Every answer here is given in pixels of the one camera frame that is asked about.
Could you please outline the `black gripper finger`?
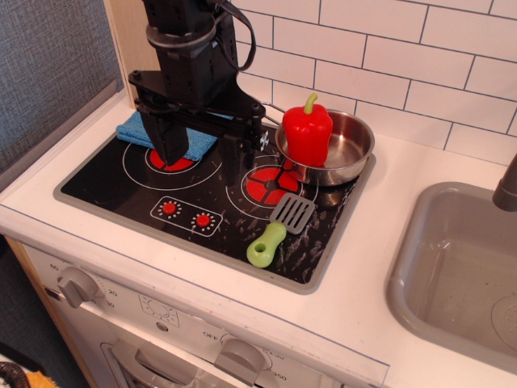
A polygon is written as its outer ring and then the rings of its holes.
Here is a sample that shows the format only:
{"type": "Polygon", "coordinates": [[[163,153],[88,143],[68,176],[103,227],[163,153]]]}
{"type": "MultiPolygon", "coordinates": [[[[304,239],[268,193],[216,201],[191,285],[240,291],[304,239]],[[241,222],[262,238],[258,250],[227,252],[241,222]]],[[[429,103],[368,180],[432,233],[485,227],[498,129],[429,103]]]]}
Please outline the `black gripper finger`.
{"type": "Polygon", "coordinates": [[[163,116],[141,112],[148,137],[160,159],[167,165],[175,164],[188,151],[187,129],[163,116]]]}
{"type": "Polygon", "coordinates": [[[255,149],[239,137],[223,136],[218,139],[225,185],[232,187],[240,178],[242,170],[249,170],[254,163],[255,149]]]}

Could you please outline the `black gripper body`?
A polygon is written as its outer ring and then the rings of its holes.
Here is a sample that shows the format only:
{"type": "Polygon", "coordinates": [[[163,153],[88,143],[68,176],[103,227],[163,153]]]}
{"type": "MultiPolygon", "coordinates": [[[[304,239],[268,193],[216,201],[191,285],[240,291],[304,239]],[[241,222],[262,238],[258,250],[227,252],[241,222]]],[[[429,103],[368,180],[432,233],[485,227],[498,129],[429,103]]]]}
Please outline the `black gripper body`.
{"type": "Polygon", "coordinates": [[[217,138],[264,142],[265,109],[237,84],[232,24],[148,25],[147,40],[160,69],[135,70],[137,110],[217,138]]]}

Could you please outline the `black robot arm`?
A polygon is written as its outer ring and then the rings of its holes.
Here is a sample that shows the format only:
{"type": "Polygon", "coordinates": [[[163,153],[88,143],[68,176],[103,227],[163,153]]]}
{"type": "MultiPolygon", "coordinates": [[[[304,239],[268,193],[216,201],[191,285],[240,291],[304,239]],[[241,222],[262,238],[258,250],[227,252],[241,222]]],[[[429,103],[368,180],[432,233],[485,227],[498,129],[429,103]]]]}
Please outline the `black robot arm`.
{"type": "Polygon", "coordinates": [[[137,110],[159,157],[171,165],[188,150],[187,130],[216,137],[227,186],[254,163],[269,137],[265,107],[237,84],[256,53],[238,64],[234,20],[248,18],[228,1],[146,1],[146,36],[159,70],[134,70],[137,110]]]}

